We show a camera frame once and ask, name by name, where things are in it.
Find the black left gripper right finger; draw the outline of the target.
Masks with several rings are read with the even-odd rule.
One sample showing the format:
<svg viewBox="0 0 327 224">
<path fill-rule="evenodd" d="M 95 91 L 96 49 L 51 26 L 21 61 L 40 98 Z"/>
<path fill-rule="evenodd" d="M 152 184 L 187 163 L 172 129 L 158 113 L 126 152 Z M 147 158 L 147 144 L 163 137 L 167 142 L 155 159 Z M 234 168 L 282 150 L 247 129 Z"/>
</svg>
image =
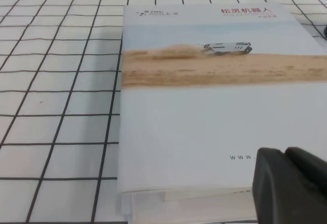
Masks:
<svg viewBox="0 0 327 224">
<path fill-rule="evenodd" d="M 286 156 L 315 184 L 326 184 L 326 161 L 298 147 L 289 147 Z"/>
</svg>

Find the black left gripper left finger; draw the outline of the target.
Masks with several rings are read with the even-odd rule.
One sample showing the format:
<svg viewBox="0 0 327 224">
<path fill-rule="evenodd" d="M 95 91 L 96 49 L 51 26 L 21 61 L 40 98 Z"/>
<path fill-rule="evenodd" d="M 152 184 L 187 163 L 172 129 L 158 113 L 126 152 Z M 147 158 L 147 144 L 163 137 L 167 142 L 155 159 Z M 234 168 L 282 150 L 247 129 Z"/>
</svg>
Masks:
<svg viewBox="0 0 327 224">
<path fill-rule="evenodd" d="M 326 223 L 326 184 L 307 179 L 280 150 L 258 150 L 252 195 L 258 223 Z"/>
</svg>

